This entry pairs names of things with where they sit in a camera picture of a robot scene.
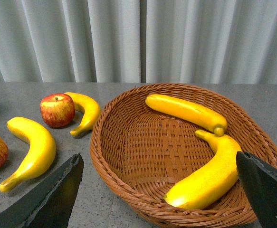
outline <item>yellow banana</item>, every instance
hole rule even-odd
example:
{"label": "yellow banana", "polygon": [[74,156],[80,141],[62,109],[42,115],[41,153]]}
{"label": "yellow banana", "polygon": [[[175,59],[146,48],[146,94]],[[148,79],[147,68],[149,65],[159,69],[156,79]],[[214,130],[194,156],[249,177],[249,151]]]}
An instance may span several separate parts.
{"label": "yellow banana", "polygon": [[218,136],[227,130],[227,120],[222,115],[200,104],[161,94],[148,95],[145,102],[156,111],[197,124]]}
{"label": "yellow banana", "polygon": [[204,130],[195,135],[208,142],[214,157],[203,167],[177,182],[163,200],[185,209],[204,209],[223,196],[237,181],[236,154],[240,145],[228,135],[217,136]]}
{"label": "yellow banana", "polygon": [[6,125],[11,133],[30,144],[30,147],[18,169],[0,184],[1,192],[8,192],[23,181],[43,174],[56,155],[55,140],[41,124],[24,117],[14,117]]}
{"label": "yellow banana", "polygon": [[65,94],[73,99],[75,109],[84,114],[79,126],[70,132],[71,135],[78,136],[84,131],[92,130],[101,112],[99,104],[87,95],[72,92],[66,92]]}

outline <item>white curtain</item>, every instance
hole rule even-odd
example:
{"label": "white curtain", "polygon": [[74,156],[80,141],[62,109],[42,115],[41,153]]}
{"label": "white curtain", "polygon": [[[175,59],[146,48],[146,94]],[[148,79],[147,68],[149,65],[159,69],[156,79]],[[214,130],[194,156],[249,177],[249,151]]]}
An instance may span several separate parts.
{"label": "white curtain", "polygon": [[277,84],[277,0],[0,0],[0,81]]}

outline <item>table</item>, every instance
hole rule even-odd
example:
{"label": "table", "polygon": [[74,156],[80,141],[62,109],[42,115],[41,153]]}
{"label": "table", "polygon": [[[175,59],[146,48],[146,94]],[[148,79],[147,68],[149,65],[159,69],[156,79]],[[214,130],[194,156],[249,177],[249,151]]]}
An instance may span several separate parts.
{"label": "table", "polygon": [[[24,116],[41,123],[51,131],[57,143],[57,157],[51,170],[36,179],[22,183],[9,193],[0,192],[0,212],[20,199],[73,154],[81,153],[85,168],[68,227],[157,228],[156,225],[139,217],[128,204],[113,194],[99,177],[89,155],[91,133],[79,139],[73,138],[69,132],[77,123],[62,129],[51,129],[43,122],[39,109],[43,97],[67,91],[91,96],[103,108],[122,92],[142,85],[136,83],[0,82],[0,137],[10,150],[7,162],[0,169],[0,183],[17,169],[29,149],[28,144],[8,131],[6,122],[10,118]],[[220,93],[239,104],[277,146],[277,85],[195,85]],[[237,228],[260,227],[259,222],[256,221]]]}

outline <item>oval basket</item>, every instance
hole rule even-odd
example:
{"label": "oval basket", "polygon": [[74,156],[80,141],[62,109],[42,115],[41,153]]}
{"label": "oval basket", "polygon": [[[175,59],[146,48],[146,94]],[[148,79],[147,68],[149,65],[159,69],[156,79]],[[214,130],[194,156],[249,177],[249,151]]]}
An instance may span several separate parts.
{"label": "oval basket", "polygon": [[185,210],[161,203],[179,180],[214,155],[194,132],[199,126],[149,108],[149,94],[165,94],[196,102],[222,114],[226,134],[243,151],[277,168],[277,147],[236,103],[210,90],[188,84],[150,84],[124,92],[109,102],[94,125],[92,162],[109,188],[142,218],[160,227],[222,228],[256,220],[239,181],[204,210]]}

